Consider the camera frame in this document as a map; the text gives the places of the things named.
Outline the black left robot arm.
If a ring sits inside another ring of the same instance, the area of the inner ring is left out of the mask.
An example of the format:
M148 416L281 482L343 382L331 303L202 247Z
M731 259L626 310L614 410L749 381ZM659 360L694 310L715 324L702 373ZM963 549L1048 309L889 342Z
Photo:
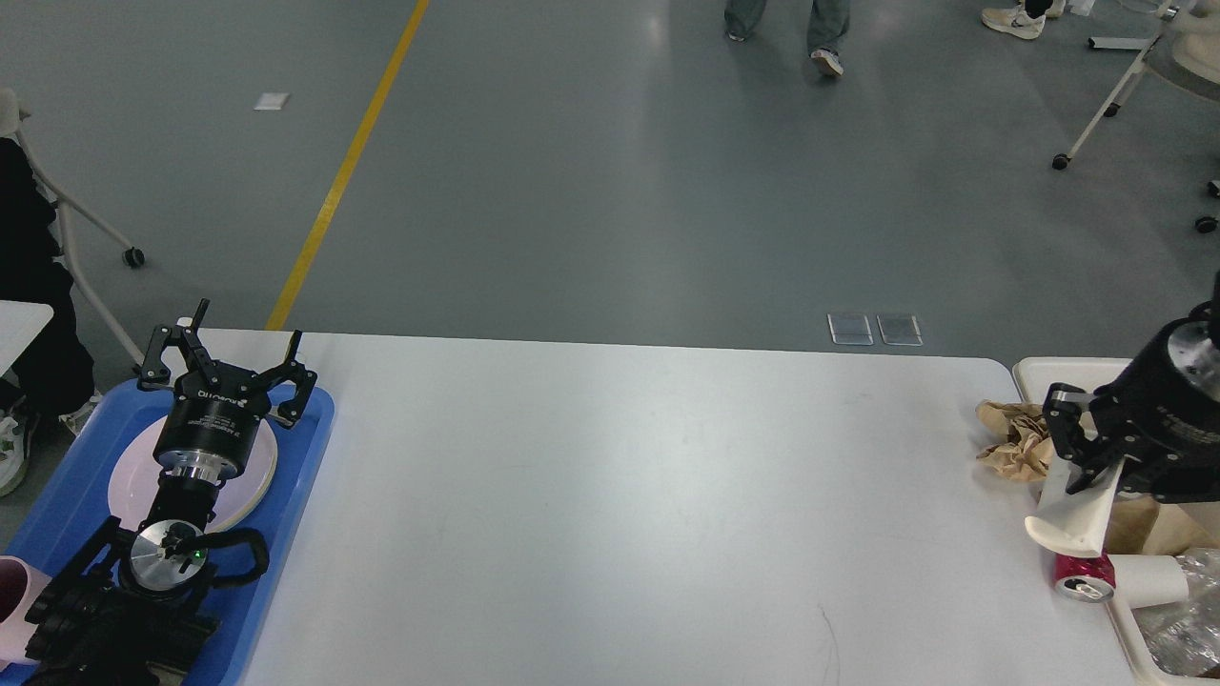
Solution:
M231 478L246 472L257 428L292 428L316 385L296 359L253 371L209 355L199 339L203 299L192 321L152 331L138 391L170 391L172 404L152 447L156 494L133 529L105 518L70 563L37 594L24 619L34 631L24 655L30 685L159 685L192 671L220 621L205 616L210 591L240 590L268 572L264 533L209 533Z

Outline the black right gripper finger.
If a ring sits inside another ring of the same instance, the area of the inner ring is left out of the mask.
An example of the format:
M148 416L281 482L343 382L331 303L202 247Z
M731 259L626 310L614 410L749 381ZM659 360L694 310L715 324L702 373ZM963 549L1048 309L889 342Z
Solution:
M1085 433L1085 413L1094 413L1094 438ZM1093 392L1068 383L1053 383L1043 403L1043 417L1058 457L1080 468L1108 468L1131 455L1128 430L1118 415L1110 385Z
M1163 504L1216 502L1219 499L1219 455L1170 454L1164 449L1114 448L1081 465L1082 474L1065 487L1068 494L1089 488L1096 478L1119 465L1118 489L1126 494L1153 496Z

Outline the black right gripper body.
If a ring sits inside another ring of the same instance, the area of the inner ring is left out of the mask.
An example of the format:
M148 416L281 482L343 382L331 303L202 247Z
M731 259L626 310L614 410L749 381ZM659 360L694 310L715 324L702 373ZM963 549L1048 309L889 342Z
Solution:
M1131 477L1218 476L1218 343L1211 323L1175 320L1096 388L1092 470Z

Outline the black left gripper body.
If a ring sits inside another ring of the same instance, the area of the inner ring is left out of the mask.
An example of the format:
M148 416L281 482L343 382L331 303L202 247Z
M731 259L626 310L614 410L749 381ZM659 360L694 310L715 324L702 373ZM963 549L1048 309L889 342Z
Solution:
M246 470L257 426L271 409L270 387L251 374L218 375L210 391L205 374L174 381L174 402L152 457L163 472L222 485Z

